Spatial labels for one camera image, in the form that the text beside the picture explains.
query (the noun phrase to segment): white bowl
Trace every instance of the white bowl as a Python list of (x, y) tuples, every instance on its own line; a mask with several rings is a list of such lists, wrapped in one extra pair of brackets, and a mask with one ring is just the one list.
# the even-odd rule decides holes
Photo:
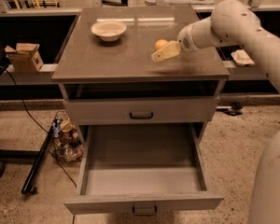
[(103, 41), (116, 41), (127, 30), (122, 21), (98, 21), (91, 27), (91, 32), (100, 36)]

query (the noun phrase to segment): floor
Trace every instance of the floor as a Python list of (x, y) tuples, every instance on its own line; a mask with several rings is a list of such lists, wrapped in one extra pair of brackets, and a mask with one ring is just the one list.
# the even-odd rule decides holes
[[(154, 217), (132, 214), (75, 216), (74, 223), (228, 223), (246, 224), (254, 176), (259, 157), (271, 137), (280, 130), (279, 96), (224, 96), (221, 104), (241, 102), (240, 116), (216, 112), (200, 143), (210, 190), (224, 201), (216, 210), (158, 213)], [(26, 101), (31, 115), (48, 130), (62, 100)], [(0, 102), (0, 148), (39, 150), (46, 133), (27, 115), (20, 101)], [(77, 182), (79, 161), (63, 162), (63, 168)], [(21, 194), (31, 164), (6, 163), (0, 179), (0, 224), (72, 223), (73, 215), (63, 205), (75, 196), (76, 188), (61, 167), (47, 153), (35, 181), (37, 194)]]

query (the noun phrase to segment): drawer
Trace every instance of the drawer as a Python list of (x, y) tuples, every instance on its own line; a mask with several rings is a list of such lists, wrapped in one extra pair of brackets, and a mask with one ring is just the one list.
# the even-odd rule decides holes
[(188, 123), (89, 128), (73, 214), (215, 209), (194, 129)]
[(217, 104), (214, 97), (64, 101), (68, 116), (78, 125), (208, 121)]

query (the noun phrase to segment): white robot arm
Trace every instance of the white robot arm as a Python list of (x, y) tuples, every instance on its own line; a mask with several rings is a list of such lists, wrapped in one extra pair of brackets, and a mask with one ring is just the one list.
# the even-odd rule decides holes
[[(263, 29), (258, 17), (236, 0), (218, 4), (209, 18), (186, 26), (177, 41), (168, 42), (151, 57), (159, 62), (181, 50), (232, 44), (240, 45), (280, 92), (280, 38)], [(280, 132), (264, 149), (256, 173), (249, 224), (260, 223), (280, 224)]]
[(177, 36), (152, 54), (155, 62), (206, 47), (239, 45), (280, 92), (280, 38), (260, 25), (259, 18), (244, 4), (225, 0), (215, 6), (210, 17), (186, 26)]

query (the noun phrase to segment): cable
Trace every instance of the cable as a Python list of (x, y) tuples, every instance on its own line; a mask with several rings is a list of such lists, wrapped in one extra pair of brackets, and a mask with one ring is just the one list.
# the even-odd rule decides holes
[(73, 214), (73, 221), (72, 221), (72, 224), (74, 224), (74, 223), (75, 223), (75, 218), (76, 218), (76, 215), (75, 215), (75, 214)]
[[(7, 70), (7, 68), (5, 68), (5, 67), (2, 67), (1, 65), (0, 65), (0, 69), (3, 69), (3, 70), (5, 70), (7, 73), (8, 73), (8, 75), (10, 76), (10, 78), (12, 79), (12, 81), (13, 81), (13, 83), (14, 83), (14, 85), (15, 85), (15, 88), (16, 88), (16, 92), (17, 92), (17, 94), (18, 94), (18, 96), (19, 96), (19, 98), (21, 99), (21, 101), (22, 101), (22, 103), (23, 103), (23, 105), (24, 105), (24, 108), (25, 108), (25, 111), (26, 111), (26, 113), (29, 115), (29, 117), (43, 130), (43, 131), (45, 131), (48, 135), (50, 135), (50, 133), (30, 114), (30, 112), (29, 112), (29, 110), (28, 110), (28, 108), (27, 108), (27, 105), (26, 105), (26, 103), (25, 103), (25, 101), (24, 101), (24, 99), (21, 97), (21, 95), (20, 95), (20, 93), (19, 93), (19, 90), (17, 89), (17, 82), (16, 82), (16, 80), (15, 80), (15, 78), (10, 74), (10, 72), (8, 72), (8, 70)], [(74, 181), (74, 179), (70, 176), (70, 174), (68, 174), (66, 171), (65, 171), (65, 169), (60, 165), (60, 163), (59, 163), (59, 161), (58, 161), (58, 158), (57, 158), (57, 149), (56, 149), (56, 146), (55, 146), (55, 144), (54, 144), (54, 151), (55, 151), (55, 160), (56, 160), (56, 162), (57, 162), (57, 164), (63, 169), (63, 171), (65, 172), (65, 174), (68, 176), (68, 178), (73, 182), (73, 184), (74, 184), (74, 186), (75, 187), (77, 187), (77, 184), (76, 184), (76, 182)]]

